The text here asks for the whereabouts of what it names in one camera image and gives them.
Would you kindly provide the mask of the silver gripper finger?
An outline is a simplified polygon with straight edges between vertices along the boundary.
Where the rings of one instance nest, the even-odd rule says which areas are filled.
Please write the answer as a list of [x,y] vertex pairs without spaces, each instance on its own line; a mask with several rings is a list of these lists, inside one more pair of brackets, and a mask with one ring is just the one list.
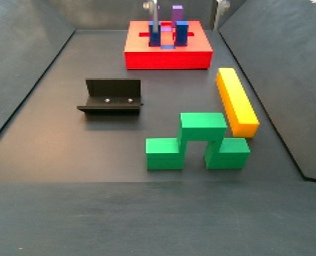
[[215,8],[215,19],[214,19],[214,27],[212,29],[218,29],[220,16],[230,8],[230,0],[215,0],[216,8]]
[[152,21],[152,32],[158,32],[158,0],[147,0],[143,3],[143,9],[148,11]]

